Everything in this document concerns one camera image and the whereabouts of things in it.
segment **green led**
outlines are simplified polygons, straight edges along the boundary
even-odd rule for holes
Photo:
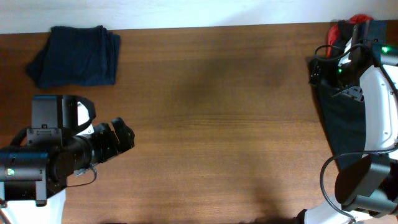
[[[381,50],[382,50],[384,53],[387,53],[390,49],[389,49],[388,47],[382,47]]]
[[[7,169],[7,175],[14,175],[15,171],[14,169]]]

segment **wooden table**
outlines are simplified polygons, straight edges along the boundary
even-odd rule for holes
[[[292,218],[324,201],[318,176],[331,151],[306,58],[329,27],[118,30],[115,86],[49,90],[24,72],[48,34],[0,35],[0,145],[30,125],[34,94],[81,95],[95,102],[95,124],[122,117],[136,147],[99,165],[94,184],[67,190],[64,223]],[[336,174],[326,173],[330,194]]]

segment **black cable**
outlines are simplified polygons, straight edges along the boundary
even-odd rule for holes
[[[345,53],[343,53],[342,55],[339,55],[339,56],[334,57],[334,58],[322,58],[322,57],[317,56],[318,50],[320,50],[320,49],[322,49],[322,48],[324,48],[324,47],[334,47],[334,48],[340,49],[340,48],[335,47],[335,46],[332,46],[332,45],[322,45],[322,46],[318,47],[318,48],[315,50],[315,55],[314,55],[314,57],[315,57],[317,60],[322,61],[322,62],[334,62],[334,61],[336,61],[336,60],[339,60],[339,59],[343,58],[344,56],[348,55],[348,54],[349,54],[350,52],[352,52],[353,50],[357,49],[358,47],[362,47],[362,48],[364,48],[364,49],[366,49],[366,50],[371,51],[371,48],[370,48],[369,46],[367,46],[367,45],[356,44],[356,45],[352,46],[350,49],[348,49],[348,50],[347,50]],[[395,86],[395,83],[391,80],[390,76],[388,75],[388,73],[386,72],[386,70],[384,69],[384,67],[382,66],[381,62],[377,59],[377,57],[376,57],[374,54],[371,54],[371,57],[372,57],[372,60],[373,60],[373,64],[374,64],[375,66],[377,66],[377,67],[380,68],[380,70],[381,70],[381,72],[382,72],[384,78],[386,78],[387,82],[389,83],[389,85],[390,85],[390,87],[391,87],[391,89],[392,89],[393,94],[395,94],[396,100],[398,101],[398,98],[397,98],[397,96],[398,96],[398,91],[397,91],[397,88],[396,88],[396,86]],[[336,210],[338,213],[347,216],[348,218],[351,219],[351,221],[352,221],[353,223],[356,223],[355,217],[354,217],[353,215],[351,215],[351,214],[349,214],[348,212],[345,212],[345,211],[343,211],[342,209],[338,208],[335,204],[333,204],[333,202],[332,202],[332,201],[330,200],[330,198],[328,197],[328,195],[327,195],[327,193],[326,193],[326,190],[325,190],[325,186],[324,186],[324,184],[323,184],[323,177],[324,177],[324,175],[325,175],[325,171],[326,171],[327,166],[328,166],[332,161],[334,161],[334,160],[336,160],[336,159],[338,159],[338,158],[340,158],[340,157],[344,157],[344,156],[367,155],[367,154],[388,154],[388,153],[394,152],[394,151],[396,151],[396,150],[398,150],[398,144],[394,145],[394,147],[393,147],[392,149],[373,150],[373,151],[362,151],[362,152],[347,152],[347,153],[342,153],[342,154],[338,154],[338,155],[335,155],[335,156],[330,157],[330,158],[323,164],[322,169],[321,169],[321,173],[320,173],[320,177],[319,177],[319,183],[320,183],[321,191],[322,191],[322,194],[323,194],[323,197],[325,198],[325,200],[326,200],[326,201],[328,202],[328,204],[329,204],[334,210]]]
[[[18,132],[18,134],[15,135],[14,139],[12,139],[10,146],[20,146],[23,140],[26,138],[26,131],[30,127],[26,127]]]
[[[81,187],[81,186],[84,186],[84,185],[92,184],[97,179],[97,170],[93,166],[90,166],[90,169],[94,173],[94,179],[92,181],[90,181],[88,183],[85,183],[85,184],[77,184],[77,185],[72,185],[72,186],[68,186],[68,187]]]

